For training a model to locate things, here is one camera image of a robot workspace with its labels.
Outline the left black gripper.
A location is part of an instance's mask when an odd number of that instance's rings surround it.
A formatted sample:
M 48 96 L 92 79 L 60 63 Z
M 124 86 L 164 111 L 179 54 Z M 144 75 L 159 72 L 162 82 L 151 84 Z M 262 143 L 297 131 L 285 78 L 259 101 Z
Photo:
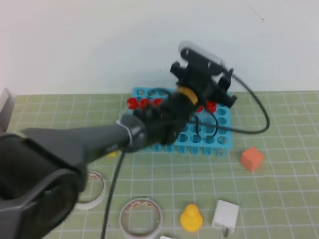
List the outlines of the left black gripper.
M 192 50 L 182 50 L 180 55 L 187 66 L 181 67 L 179 62 L 174 62 L 170 69 L 178 78 L 177 85 L 193 90 L 202 104 L 212 101 L 228 108 L 234 105 L 237 97 L 227 94 L 233 70 L 217 65 Z

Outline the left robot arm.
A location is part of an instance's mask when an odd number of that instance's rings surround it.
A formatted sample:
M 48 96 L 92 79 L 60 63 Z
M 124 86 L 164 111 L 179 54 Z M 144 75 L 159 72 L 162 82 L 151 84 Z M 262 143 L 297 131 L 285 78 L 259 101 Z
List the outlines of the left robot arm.
M 171 66 L 177 89 L 158 106 L 122 115 L 114 124 L 73 129 L 27 128 L 0 136 L 0 236 L 40 239 L 71 213 L 84 190 L 87 166 L 116 151 L 172 144 L 207 101 L 231 107 L 232 71 L 186 48 L 186 67 Z

